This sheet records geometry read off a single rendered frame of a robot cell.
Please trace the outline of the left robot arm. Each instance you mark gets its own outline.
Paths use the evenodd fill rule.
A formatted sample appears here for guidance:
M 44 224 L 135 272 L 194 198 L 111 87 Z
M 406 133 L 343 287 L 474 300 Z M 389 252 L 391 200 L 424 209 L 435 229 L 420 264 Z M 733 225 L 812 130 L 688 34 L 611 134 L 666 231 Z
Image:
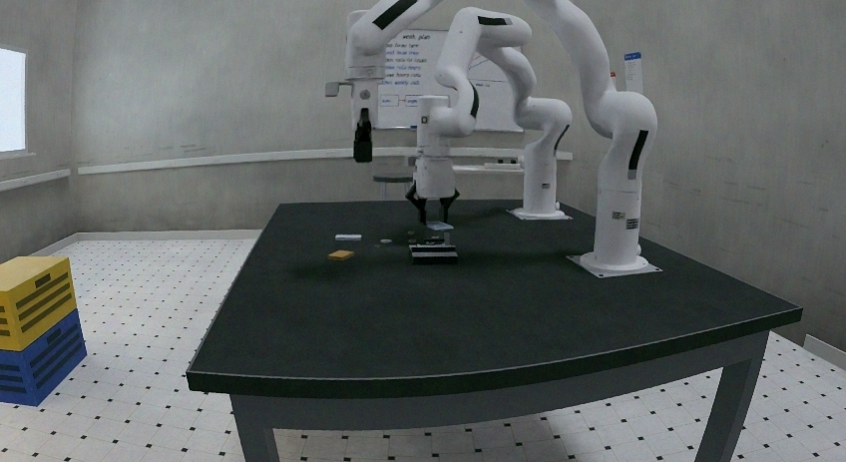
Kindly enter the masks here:
M 325 96 L 336 97 L 339 85 L 352 81 L 385 79 L 386 44 L 442 1 L 380 0 L 370 10 L 349 13 L 344 66 L 349 82 L 325 83 Z M 641 175 L 657 132 L 654 107 L 642 94 L 617 92 L 607 50 L 585 12 L 569 0 L 523 1 L 567 51 L 591 126 L 613 139 L 599 166 L 594 252 L 583 254 L 580 264 L 606 273 L 643 271 L 648 262 L 637 244 Z

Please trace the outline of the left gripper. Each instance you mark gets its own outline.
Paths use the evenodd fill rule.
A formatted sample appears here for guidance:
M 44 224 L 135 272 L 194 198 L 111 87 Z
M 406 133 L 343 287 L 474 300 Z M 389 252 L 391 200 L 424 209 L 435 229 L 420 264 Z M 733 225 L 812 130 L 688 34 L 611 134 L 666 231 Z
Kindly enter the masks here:
M 353 159 L 356 163 L 372 162 L 372 131 L 378 130 L 378 85 L 382 81 L 352 81 L 351 121 L 355 131 Z M 365 95 L 365 96 L 364 96 Z M 367 99 L 367 100 L 365 100 Z M 369 118 L 368 118 L 369 114 Z M 370 121 L 369 121 L 370 120 Z M 359 123 L 358 123 L 359 122 Z M 371 126 L 372 125 L 372 126 Z M 369 126 L 369 127 L 368 127 Z M 357 131 L 356 131 L 357 130 Z M 359 134 L 360 133 L 360 134 Z M 357 142 L 356 142 L 357 139 Z

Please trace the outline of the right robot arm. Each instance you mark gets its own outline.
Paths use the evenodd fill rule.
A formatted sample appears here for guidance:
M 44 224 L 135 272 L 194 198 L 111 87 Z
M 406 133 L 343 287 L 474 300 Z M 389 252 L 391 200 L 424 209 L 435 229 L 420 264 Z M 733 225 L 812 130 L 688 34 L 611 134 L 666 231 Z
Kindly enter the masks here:
M 572 124 L 572 112 L 561 100 L 530 97 L 537 86 L 535 73 L 527 58 L 510 47 L 524 46 L 531 38 L 530 26 L 513 15 L 475 7 L 455 15 L 434 77 L 438 84 L 458 91 L 456 106 L 450 109 L 446 96 L 417 98 L 417 155 L 404 156 L 404 166 L 415 166 L 419 157 L 445 158 L 450 155 L 450 138 L 472 134 L 480 98 L 467 74 L 476 51 L 506 76 L 513 95 L 513 122 L 523 129 L 545 131 L 525 148 L 524 208 L 515 209 L 514 215 L 559 219 L 564 213 L 557 211 L 556 202 L 557 148 Z

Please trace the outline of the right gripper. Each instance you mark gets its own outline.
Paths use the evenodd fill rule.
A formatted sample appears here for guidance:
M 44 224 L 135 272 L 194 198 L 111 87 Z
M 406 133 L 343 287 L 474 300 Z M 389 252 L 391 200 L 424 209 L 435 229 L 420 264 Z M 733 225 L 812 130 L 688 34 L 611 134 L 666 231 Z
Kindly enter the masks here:
M 418 200 L 416 200 L 413 196 L 418 197 Z M 446 224 L 448 219 L 448 209 L 459 196 L 460 194 L 455 188 L 454 171 L 451 159 L 448 159 L 448 157 L 419 157 L 419 159 L 416 159 L 413 174 L 413 186 L 406 194 L 405 198 L 409 200 L 416 209 L 418 209 L 417 220 L 419 225 L 426 226 L 425 205 L 427 199 L 440 200 L 441 207 L 439 208 L 439 222 Z

